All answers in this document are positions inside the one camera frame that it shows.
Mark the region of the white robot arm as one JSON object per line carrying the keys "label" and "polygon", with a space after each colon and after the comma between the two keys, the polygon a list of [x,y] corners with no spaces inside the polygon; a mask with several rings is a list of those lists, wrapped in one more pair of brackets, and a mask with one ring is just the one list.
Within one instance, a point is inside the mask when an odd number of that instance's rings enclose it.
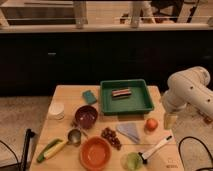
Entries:
{"label": "white robot arm", "polygon": [[213,120],[213,90],[207,87],[210,79],[208,70],[201,66],[173,73],[168,78],[168,90],[161,98],[165,109],[165,129],[172,128],[177,119],[177,112],[188,104]]}

